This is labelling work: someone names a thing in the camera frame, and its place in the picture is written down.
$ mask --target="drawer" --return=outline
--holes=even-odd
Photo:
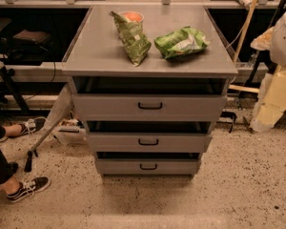
[[[212,122],[199,121],[86,121],[94,134],[207,134]]]
[[[88,134],[93,152],[194,152],[205,153],[211,135]]]
[[[73,76],[79,94],[223,94],[226,78]]]
[[[199,160],[200,153],[181,153],[181,152],[96,152],[96,159],[111,161],[136,161],[136,160],[157,160],[157,161],[192,161]]]
[[[108,161],[96,160],[101,175],[194,175],[200,167],[194,161]]]
[[[73,96],[82,120],[197,120],[217,121],[225,107],[225,95]]]

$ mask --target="sneaker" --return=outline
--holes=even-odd
[[[45,117],[30,118],[27,122],[21,123],[22,131],[21,135],[30,135],[39,131],[45,125]]]
[[[0,138],[0,142],[4,142],[4,141],[6,141],[6,140],[8,140],[8,137],[7,137],[7,136],[3,136],[2,138]]]
[[[9,166],[11,167],[12,169],[12,172],[15,174],[17,171],[18,171],[18,163],[16,162],[9,162]]]
[[[19,190],[14,194],[7,195],[7,199],[11,202],[18,202],[27,196],[33,196],[44,191],[50,184],[51,180],[47,177],[38,177],[24,183],[20,182]]]

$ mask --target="chip bag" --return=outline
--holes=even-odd
[[[135,66],[138,66],[147,55],[152,43],[143,33],[143,25],[112,11],[114,24],[127,55]]]
[[[165,59],[205,50],[210,44],[206,36],[191,27],[184,27],[167,35],[156,37],[155,46]]]

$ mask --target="gray countertop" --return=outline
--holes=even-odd
[[[144,15],[143,30],[152,42],[147,57],[134,66],[118,37],[110,11],[136,10]],[[153,40],[160,35],[191,26],[202,31],[211,44],[204,52],[163,59]],[[65,75],[233,77],[237,69],[227,54],[205,9],[191,5],[97,5],[64,66]]]

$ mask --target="shelving unit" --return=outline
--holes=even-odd
[[[173,61],[152,45],[135,67],[108,16],[129,9],[145,15],[151,41],[191,25],[212,44]],[[237,75],[204,8],[173,5],[94,6],[63,72],[101,176],[196,174]]]

